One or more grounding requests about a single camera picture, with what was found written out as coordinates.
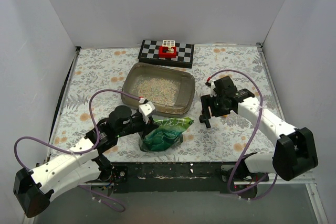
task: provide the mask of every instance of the gray floor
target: gray floor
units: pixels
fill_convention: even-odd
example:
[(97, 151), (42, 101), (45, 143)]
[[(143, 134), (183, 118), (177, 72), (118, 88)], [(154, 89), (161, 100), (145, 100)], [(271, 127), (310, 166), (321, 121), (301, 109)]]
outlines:
[[(258, 186), (259, 193), (268, 187)], [(267, 197), (253, 202), (216, 192), (115, 196), (127, 206), (121, 214), (75, 188), (53, 201), (34, 223), (317, 223), (304, 184), (278, 184)]]

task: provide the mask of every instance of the white wall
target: white wall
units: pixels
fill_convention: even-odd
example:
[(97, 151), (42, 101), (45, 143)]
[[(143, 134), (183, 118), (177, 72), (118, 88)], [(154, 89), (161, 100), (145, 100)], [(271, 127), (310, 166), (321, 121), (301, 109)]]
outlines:
[(285, 0), (50, 0), (75, 46), (135, 46), (145, 38), (255, 44)]
[(336, 223), (336, 0), (286, 0), (265, 55), (287, 121), (314, 133), (318, 191)]
[[(13, 145), (23, 135), (48, 140), (75, 48), (49, 0), (0, 0), (0, 10), (0, 223), (20, 223)], [(46, 154), (34, 142), (19, 146), (28, 167)]]

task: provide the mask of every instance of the red block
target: red block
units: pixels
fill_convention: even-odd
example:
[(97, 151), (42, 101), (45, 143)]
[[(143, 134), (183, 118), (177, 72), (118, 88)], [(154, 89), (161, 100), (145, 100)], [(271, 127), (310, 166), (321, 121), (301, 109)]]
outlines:
[(176, 52), (176, 47), (172, 47), (174, 49), (173, 53), (170, 52), (163, 52), (164, 50), (168, 50), (168, 47), (159, 47), (159, 57), (160, 58), (176, 58), (177, 52)]

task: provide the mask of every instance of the cable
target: cable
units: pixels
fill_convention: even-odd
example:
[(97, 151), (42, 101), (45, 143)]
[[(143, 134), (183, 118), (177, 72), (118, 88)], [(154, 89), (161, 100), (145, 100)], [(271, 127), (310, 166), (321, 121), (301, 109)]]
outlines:
[(113, 182), (112, 182), (112, 180), (111, 180), (111, 182), (110, 182), (107, 186), (103, 186), (104, 190), (105, 190), (105, 189), (108, 189), (108, 188), (112, 185), (112, 183), (113, 183)]
[[(247, 78), (247, 79), (254, 85), (254, 87), (256, 87), (256, 90), (258, 91), (258, 94), (259, 94), (259, 96), (260, 96), (260, 104), (259, 104), (259, 106), (260, 106), (260, 110), (259, 110), (259, 115), (258, 115), (258, 119), (257, 119), (257, 122), (256, 122), (256, 126), (255, 126), (255, 128), (254, 128), (254, 130), (253, 130), (253, 132), (252, 132), (251, 137), (250, 137), (249, 140), (247, 141), (245, 148), (243, 149), (242, 153), (240, 154), (240, 156), (239, 156), (239, 158), (238, 158), (238, 160), (237, 160), (237, 162), (236, 162), (236, 165), (235, 165), (235, 167), (233, 168), (233, 170), (232, 170), (232, 172), (231, 172), (231, 174), (230, 174), (229, 180), (228, 180), (228, 182), (227, 182), (227, 189), (228, 189), (228, 191), (229, 191), (231, 194), (241, 194), (241, 193), (243, 193), (243, 192), (245, 192), (245, 191), (247, 191), (247, 190), (250, 190), (250, 189), (252, 189), (253, 187), (257, 186), (257, 185), (258, 185), (261, 181), (263, 181), (263, 180), (267, 177), (267, 175), (268, 175), (267, 173), (264, 174), (258, 181), (256, 181), (253, 185), (251, 185), (251, 186), (249, 186), (249, 187), (246, 187), (246, 188), (244, 188), (244, 189), (242, 189), (242, 190), (239, 190), (239, 191), (231, 191), (230, 185), (231, 185), (231, 183), (232, 183), (233, 176), (234, 176), (234, 174), (236, 173), (239, 164), (241, 163), (241, 161), (242, 161), (242, 159), (243, 159), (243, 157), (244, 157), (244, 155), (245, 155), (247, 149), (249, 148), (249, 146), (250, 146), (250, 144), (251, 144), (253, 138), (255, 137), (255, 135), (257, 134), (257, 131), (258, 131), (258, 129), (259, 129), (260, 121), (261, 121), (261, 116), (262, 116), (262, 107), (263, 107), (264, 99), (263, 99), (263, 95), (262, 95), (262, 93), (261, 93), (261, 91), (260, 91), (258, 85), (254, 82), (254, 80), (252, 80), (252, 78), (249, 77), (247, 74), (245, 74), (245, 73), (243, 73), (243, 72), (240, 72), (240, 71), (238, 71), (238, 70), (234, 70), (234, 69), (224, 69), (224, 70), (220, 70), (220, 71), (218, 71), (218, 72), (215, 72), (213, 75), (211, 75), (211, 76), (207, 79), (207, 82), (209, 82), (210, 79), (211, 79), (212, 77), (214, 77), (215, 75), (217, 75), (217, 74), (219, 74), (219, 73), (222, 73), (222, 72), (235, 72), (235, 73), (242, 74), (243, 76), (245, 76), (245, 77), (246, 77), (246, 78)], [(274, 184), (275, 184), (275, 182), (276, 182), (276, 180), (277, 180), (277, 177), (278, 177), (278, 176), (276, 175), (273, 184), (270, 186), (270, 188), (269, 188), (263, 195), (258, 196), (258, 197), (256, 197), (256, 198), (253, 198), (253, 199), (251, 199), (251, 200), (261, 199), (261, 198), (263, 198), (265, 195), (267, 195), (267, 194), (272, 190), (272, 188), (274, 187)]]
[(265, 197), (274, 187), (276, 181), (277, 181), (277, 178), (278, 178), (278, 174), (275, 175), (275, 178), (274, 178), (274, 181), (272, 183), (272, 185), (267, 189), (266, 192), (264, 192), (262, 195), (258, 196), (258, 197), (255, 197), (255, 198), (248, 198), (248, 199), (245, 199), (245, 198), (241, 198), (241, 196), (238, 196), (236, 194), (229, 194), (229, 195), (225, 195), (225, 194), (218, 194), (219, 196), (221, 197), (225, 197), (225, 198), (233, 198), (233, 199), (243, 199), (243, 200), (246, 200), (246, 201), (252, 201), (252, 200), (257, 200), (257, 199), (261, 199), (263, 197)]
[(251, 177), (251, 181), (250, 181), (250, 183), (247, 185), (247, 187), (250, 186), (250, 185), (252, 184), (252, 182), (253, 182), (253, 177)]
[(70, 151), (67, 151), (67, 150), (63, 150), (61, 148), (58, 148), (58, 147), (55, 147), (51, 144), (48, 144), (48, 143), (45, 143), (44, 141), (40, 140), (40, 139), (37, 139), (35, 137), (32, 137), (32, 136), (23, 136), (23, 137), (20, 137), (18, 140), (16, 140), (15, 144), (14, 144), (14, 155), (15, 155), (15, 158), (16, 160), (18, 161), (18, 163), (23, 167), (23, 168), (26, 168), (29, 170), (29, 168), (27, 166), (25, 166), (22, 161), (20, 160), (18, 154), (17, 154), (17, 144), (23, 140), (23, 139), (30, 139), (30, 140), (33, 140), (35, 142), (38, 142), (44, 146), (47, 146), (49, 148), (52, 148), (54, 150), (57, 150), (59, 152), (63, 152), (63, 153), (66, 153), (66, 154), (76, 154), (76, 155), (79, 155), (79, 154), (85, 154), (85, 153), (88, 153), (90, 151), (92, 151), (93, 149), (95, 149), (98, 144), (99, 144), (99, 140), (100, 140), (100, 135), (99, 135), (99, 130), (98, 130), (98, 126), (95, 122), (95, 118), (93, 116), (93, 112), (92, 112), (92, 101), (93, 99), (96, 97), (96, 95), (100, 94), (100, 93), (103, 93), (103, 92), (116, 92), (116, 93), (119, 93), (119, 94), (123, 94), (123, 95), (126, 95), (127, 97), (130, 97), (132, 99), (135, 99), (137, 101), (140, 101), (140, 98), (139, 97), (136, 97), (132, 94), (128, 94), (128, 93), (125, 93), (123, 91), (120, 91), (120, 90), (115, 90), (115, 89), (103, 89), (103, 90), (99, 90), (97, 91), (96, 93), (93, 94), (93, 96), (91, 97), (90, 101), (89, 101), (89, 112), (90, 112), (90, 116), (91, 116), (91, 119), (92, 119), (92, 122), (93, 122), (93, 125), (95, 126), (94, 129), (96, 130), (96, 133), (97, 133), (97, 140), (96, 140), (96, 143), (93, 145), (93, 147), (91, 147), (90, 149), (87, 149), (85, 151), (81, 151), (81, 152), (70, 152)]
[(84, 189), (84, 190), (86, 190), (86, 191), (89, 191), (89, 192), (91, 192), (92, 194), (97, 194), (97, 195), (99, 195), (99, 196), (101, 196), (101, 197), (104, 197), (104, 198), (106, 198), (106, 199), (109, 199), (109, 200), (112, 200), (112, 201), (116, 202), (117, 204), (119, 204), (119, 205), (122, 207), (122, 209), (118, 209), (117, 207), (114, 207), (113, 205), (109, 204), (108, 202), (106, 202), (106, 201), (104, 201), (104, 200), (98, 200), (98, 199), (96, 199), (96, 200), (98, 200), (99, 202), (101, 202), (101, 203), (107, 205), (108, 207), (112, 208), (113, 210), (115, 210), (115, 211), (117, 211), (117, 212), (124, 212), (124, 211), (126, 210), (126, 207), (125, 207), (124, 203), (121, 202), (121, 201), (119, 201), (118, 199), (115, 199), (115, 198), (106, 196), (106, 195), (101, 194), (101, 193), (99, 193), (99, 192), (97, 192), (97, 191), (93, 191), (93, 190), (91, 190), (91, 189), (89, 189), (89, 188), (86, 188), (85, 186), (78, 186), (78, 187), (79, 187), (79, 188), (82, 188), (82, 189)]

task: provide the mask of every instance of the red toy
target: red toy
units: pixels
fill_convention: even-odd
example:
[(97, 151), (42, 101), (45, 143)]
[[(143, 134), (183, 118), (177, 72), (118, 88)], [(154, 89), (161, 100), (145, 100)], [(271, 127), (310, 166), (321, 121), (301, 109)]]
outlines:
[(159, 57), (176, 58), (176, 56), (175, 40), (164, 40), (162, 46), (159, 47)]

